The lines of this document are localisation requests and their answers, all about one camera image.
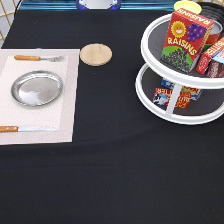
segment white rim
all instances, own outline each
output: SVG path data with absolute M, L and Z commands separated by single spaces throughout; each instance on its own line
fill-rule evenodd
M 166 111 L 157 107 L 155 104 L 153 104 L 147 98 L 147 96 L 145 95 L 145 93 L 142 90 L 142 84 L 141 84 L 142 76 L 147 68 L 148 68 L 147 64 L 143 65 L 143 67 L 141 68 L 141 70 L 138 73 L 138 76 L 136 78 L 136 83 L 135 83 L 136 92 L 137 92 L 137 95 L 138 95 L 140 101 L 142 102 L 142 104 L 148 110 L 150 110 L 152 113 L 156 114 L 157 116 L 159 116 L 167 121 L 171 121 L 171 122 L 178 123 L 178 124 L 197 125 L 197 124 L 204 124 L 204 123 L 213 121 L 213 120 L 217 119 L 218 117 L 220 117 L 224 113 L 224 103 L 223 103 L 216 111 L 206 114 L 206 115 L 201 115 L 201 116 L 181 116 L 181 115 L 176 115 L 176 114 L 172 114 L 172 115 L 166 114 Z
M 169 21 L 172 14 L 162 16 L 152 22 L 145 30 L 141 41 L 141 53 L 145 62 L 160 76 L 183 86 L 199 89 L 222 89 L 224 88 L 224 78 L 198 78 L 176 72 L 160 63 L 149 51 L 149 35 L 160 24 Z

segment knife handle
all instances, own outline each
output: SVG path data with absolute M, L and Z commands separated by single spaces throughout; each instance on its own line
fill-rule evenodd
M 40 61 L 40 57 L 37 56 L 16 55 L 14 58 L 16 60 Z
M 0 126 L 0 132 L 17 132 L 18 129 L 17 126 Z

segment white placemat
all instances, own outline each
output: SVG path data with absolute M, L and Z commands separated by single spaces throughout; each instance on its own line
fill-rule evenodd
M 17 61 L 14 55 L 59 56 L 60 62 Z M 73 134 L 79 50 L 0 50 L 0 126 L 48 126 L 57 132 L 0 133 L 0 144 L 32 144 L 71 142 Z M 16 102 L 11 95 L 13 82 L 21 75 L 46 70 L 61 77 L 61 95 L 44 106 L 28 107 Z

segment red box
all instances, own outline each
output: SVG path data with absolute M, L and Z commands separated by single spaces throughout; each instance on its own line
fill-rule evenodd
M 167 106 L 169 104 L 172 92 L 173 90 L 156 88 L 156 92 L 153 97 L 153 103 L 157 105 Z M 190 100 L 191 93 L 180 92 L 180 96 L 177 99 L 176 107 L 187 108 Z
M 191 71 L 199 59 L 214 22 L 185 9 L 173 12 L 161 59 L 182 71 Z
M 196 71 L 201 74 L 205 74 L 211 59 L 215 57 L 223 49 L 224 49 L 224 37 L 220 39 L 218 42 L 216 42 L 214 45 L 212 45 L 210 48 L 208 48 L 204 52 L 204 54 L 202 54 Z

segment shelf tier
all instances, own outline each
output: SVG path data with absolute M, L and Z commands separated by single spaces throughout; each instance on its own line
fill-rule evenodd
M 193 69 L 188 74 L 160 60 L 171 14 L 152 22 L 145 30 L 141 41 L 141 52 L 145 62 L 158 75 L 182 86 L 199 89 L 224 88 L 223 78 L 208 78 Z
M 162 78 L 145 64 L 136 78 L 136 92 L 143 105 L 157 116 L 179 124 L 196 125 L 217 119 L 224 113 L 224 89 L 205 89 L 197 101 L 190 101 L 188 108 L 175 107 L 173 114 L 166 106 L 152 103 L 156 88 L 163 88 Z

